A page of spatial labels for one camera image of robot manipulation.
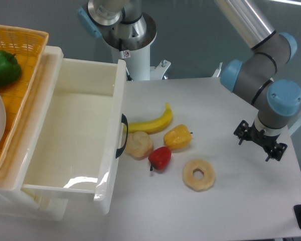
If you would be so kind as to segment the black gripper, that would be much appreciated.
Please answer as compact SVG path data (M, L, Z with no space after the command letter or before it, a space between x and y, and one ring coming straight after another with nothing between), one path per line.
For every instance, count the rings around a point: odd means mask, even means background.
M267 153L266 162L270 159L279 162L287 149L287 144L277 143L276 137L267 136L264 130L258 131L255 125L250 127L245 120L240 122L233 134L239 139L238 145L243 141L251 141L263 148Z

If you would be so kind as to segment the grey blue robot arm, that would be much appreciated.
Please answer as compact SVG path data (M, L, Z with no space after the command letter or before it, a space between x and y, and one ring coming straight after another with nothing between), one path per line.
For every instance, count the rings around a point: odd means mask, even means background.
M269 159L280 160L286 144L276 140L301 102L301 88L273 76L296 53L297 43L288 33L278 33L252 1L216 1L216 5L253 51L245 62L231 61L220 82L258 110L252 125L242 121L234 131L240 141L261 146ZM140 1L88 1L77 17L89 35L102 37L114 61L126 62L128 80L160 80L167 61L152 67L150 45L156 38L154 20L142 12Z

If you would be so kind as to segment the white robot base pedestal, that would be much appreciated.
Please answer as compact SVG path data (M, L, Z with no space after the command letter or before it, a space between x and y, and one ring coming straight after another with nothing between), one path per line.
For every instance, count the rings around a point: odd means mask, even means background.
M134 23L118 23L103 37L111 49L113 62L126 62L128 81L162 80L171 62L163 59L151 66L151 45L157 37L157 27L151 16L142 13Z

